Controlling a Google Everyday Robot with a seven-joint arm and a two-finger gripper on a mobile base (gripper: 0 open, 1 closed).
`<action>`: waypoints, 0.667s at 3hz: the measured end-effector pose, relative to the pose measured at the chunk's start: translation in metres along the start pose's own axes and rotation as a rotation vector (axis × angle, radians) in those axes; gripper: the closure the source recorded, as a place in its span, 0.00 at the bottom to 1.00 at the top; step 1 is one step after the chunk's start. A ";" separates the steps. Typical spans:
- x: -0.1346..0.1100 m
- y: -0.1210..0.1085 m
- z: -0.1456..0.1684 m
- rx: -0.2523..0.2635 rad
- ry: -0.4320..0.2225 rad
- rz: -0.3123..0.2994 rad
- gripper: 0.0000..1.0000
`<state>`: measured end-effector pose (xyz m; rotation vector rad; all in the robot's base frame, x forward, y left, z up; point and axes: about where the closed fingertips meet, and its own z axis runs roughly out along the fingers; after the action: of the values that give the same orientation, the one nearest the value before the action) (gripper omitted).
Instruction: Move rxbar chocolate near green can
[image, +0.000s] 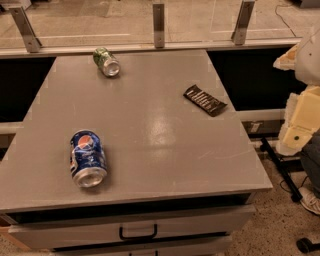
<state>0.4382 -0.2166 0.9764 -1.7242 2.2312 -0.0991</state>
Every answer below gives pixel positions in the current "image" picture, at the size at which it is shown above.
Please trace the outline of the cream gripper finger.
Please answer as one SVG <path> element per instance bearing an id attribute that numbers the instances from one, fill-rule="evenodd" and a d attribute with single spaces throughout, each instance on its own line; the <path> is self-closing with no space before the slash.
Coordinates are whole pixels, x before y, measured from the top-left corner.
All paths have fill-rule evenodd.
<path id="1" fill-rule="evenodd" d="M 273 63 L 273 67 L 280 70 L 294 70 L 298 45 L 292 46 L 288 51 L 278 57 Z"/>

